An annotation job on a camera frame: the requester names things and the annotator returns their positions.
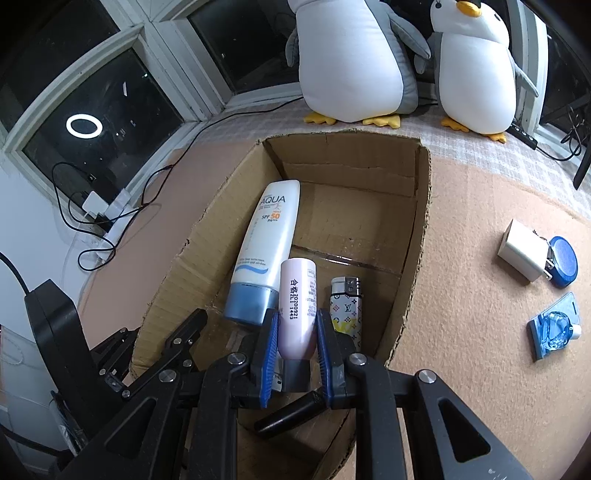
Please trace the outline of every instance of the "penguin plush toy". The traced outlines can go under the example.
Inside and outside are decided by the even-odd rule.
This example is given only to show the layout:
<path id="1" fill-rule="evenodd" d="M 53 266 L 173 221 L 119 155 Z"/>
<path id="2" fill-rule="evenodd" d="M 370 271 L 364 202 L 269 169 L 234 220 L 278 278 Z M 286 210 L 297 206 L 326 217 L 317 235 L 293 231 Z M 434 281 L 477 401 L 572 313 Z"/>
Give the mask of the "penguin plush toy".
<path id="1" fill-rule="evenodd" d="M 300 62 L 300 86 L 313 113 L 304 120 L 337 120 L 400 127 L 396 113 L 418 105 L 414 71 L 399 39 L 427 61 L 419 31 L 379 0 L 288 0 L 297 26 L 285 46 Z"/>
<path id="2" fill-rule="evenodd" d="M 436 94 L 448 115 L 441 124 L 506 143 L 517 109 L 516 77 L 536 96 L 538 91 L 509 52 L 505 23 L 479 0 L 434 0 L 431 23 Z M 423 73 L 427 61 L 416 56 L 414 64 Z"/>

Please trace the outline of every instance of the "blue gripper pad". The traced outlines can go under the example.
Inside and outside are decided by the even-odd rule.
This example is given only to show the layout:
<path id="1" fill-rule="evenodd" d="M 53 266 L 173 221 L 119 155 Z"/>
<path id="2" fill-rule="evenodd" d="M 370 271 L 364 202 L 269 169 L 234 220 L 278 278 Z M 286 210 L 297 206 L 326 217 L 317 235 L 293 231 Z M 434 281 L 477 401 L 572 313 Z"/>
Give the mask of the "blue gripper pad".
<path id="1" fill-rule="evenodd" d="M 324 312 L 328 315 L 330 322 L 330 328 L 333 329 L 332 320 L 328 312 Z M 326 343 L 326 322 L 323 321 L 323 311 L 318 310 L 316 312 L 316 330 L 318 337 L 318 363 L 320 365 L 320 378 L 322 379 L 322 387 L 324 390 L 324 397 L 328 405 L 332 402 L 333 388 L 332 388 L 332 369 L 330 368 L 329 350 Z"/>
<path id="2" fill-rule="evenodd" d="M 258 393 L 260 408 L 266 408 L 271 398 L 278 328 L 279 312 L 267 309 L 251 361 L 251 378 Z"/>

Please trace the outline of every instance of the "cardboard box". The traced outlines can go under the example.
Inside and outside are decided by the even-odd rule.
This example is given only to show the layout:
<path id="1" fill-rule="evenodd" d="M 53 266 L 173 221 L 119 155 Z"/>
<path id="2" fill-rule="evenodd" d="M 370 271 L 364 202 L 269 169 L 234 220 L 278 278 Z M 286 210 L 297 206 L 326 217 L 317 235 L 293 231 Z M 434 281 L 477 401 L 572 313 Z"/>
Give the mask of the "cardboard box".
<path id="1" fill-rule="evenodd" d="M 220 152 L 219 161 L 224 161 Z M 139 331 L 134 375 L 158 359 L 164 339 L 198 307 L 207 310 L 209 319 L 191 350 L 196 366 L 205 369 L 232 351 L 239 327 L 221 314 L 233 265 L 263 190 L 281 179 L 301 182 L 291 256 L 316 263 L 319 307 L 328 307 L 331 278 L 360 277 L 365 296 L 362 351 L 380 352 L 377 358 L 389 362 L 420 262 L 430 197 L 429 153 L 419 140 L 390 135 L 294 134 L 254 145 L 205 211 L 195 212 L 196 223 L 179 245 Z M 208 181 L 198 178 L 194 188 Z M 319 383 L 317 371 L 313 381 Z M 279 395 L 272 406 L 292 399 Z M 248 428 L 262 414 L 241 411 L 240 423 Z M 288 452 L 286 461 L 306 466 L 286 471 L 315 469 L 315 478 L 326 479 L 350 452 L 354 429 L 354 415 L 327 411 L 275 439 L 272 448 Z M 240 431 L 239 458 L 248 451 L 249 458 L 273 462 L 268 442 L 254 442 L 246 430 Z"/>

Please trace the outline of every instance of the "patterned lighter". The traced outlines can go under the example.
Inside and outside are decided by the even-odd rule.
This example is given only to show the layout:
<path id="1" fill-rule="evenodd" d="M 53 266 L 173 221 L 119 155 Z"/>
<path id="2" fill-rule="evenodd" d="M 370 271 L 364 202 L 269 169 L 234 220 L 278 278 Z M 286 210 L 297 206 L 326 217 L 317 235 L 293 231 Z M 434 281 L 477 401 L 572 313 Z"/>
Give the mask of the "patterned lighter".
<path id="1" fill-rule="evenodd" d="M 357 277 L 336 277 L 330 282 L 330 318 L 337 332 L 353 338 L 361 350 L 361 285 Z"/>

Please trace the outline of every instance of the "pink bottle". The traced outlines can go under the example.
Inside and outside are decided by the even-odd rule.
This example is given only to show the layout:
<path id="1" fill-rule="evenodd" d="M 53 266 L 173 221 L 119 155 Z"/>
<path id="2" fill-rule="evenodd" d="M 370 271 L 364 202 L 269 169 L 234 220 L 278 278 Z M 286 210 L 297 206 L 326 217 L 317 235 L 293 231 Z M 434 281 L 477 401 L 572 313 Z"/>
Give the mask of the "pink bottle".
<path id="1" fill-rule="evenodd" d="M 278 349 L 283 391 L 310 389 L 310 359 L 316 350 L 316 264 L 290 258 L 281 264 Z"/>

